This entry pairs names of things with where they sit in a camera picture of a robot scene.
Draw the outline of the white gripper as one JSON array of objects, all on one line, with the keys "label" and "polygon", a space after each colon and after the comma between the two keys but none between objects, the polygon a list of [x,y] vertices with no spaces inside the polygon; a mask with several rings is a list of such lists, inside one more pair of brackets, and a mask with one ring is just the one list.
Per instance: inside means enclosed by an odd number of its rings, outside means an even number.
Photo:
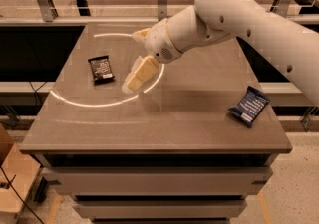
[{"label": "white gripper", "polygon": [[168,33],[168,19],[163,19],[150,28],[132,33],[138,43],[145,42],[150,56],[138,56],[122,85],[125,94],[138,92],[159,70],[160,63],[168,64],[182,56],[173,44]]}]

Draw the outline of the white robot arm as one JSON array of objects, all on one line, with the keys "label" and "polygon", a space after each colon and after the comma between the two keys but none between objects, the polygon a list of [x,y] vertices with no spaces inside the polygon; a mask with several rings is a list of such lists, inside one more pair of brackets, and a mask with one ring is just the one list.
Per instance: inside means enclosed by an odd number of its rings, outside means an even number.
[{"label": "white robot arm", "polygon": [[230,35],[246,41],[313,104],[319,104],[319,34],[264,9],[255,0],[194,0],[172,17],[132,33],[148,55],[135,60],[123,89],[137,90],[161,64]]}]

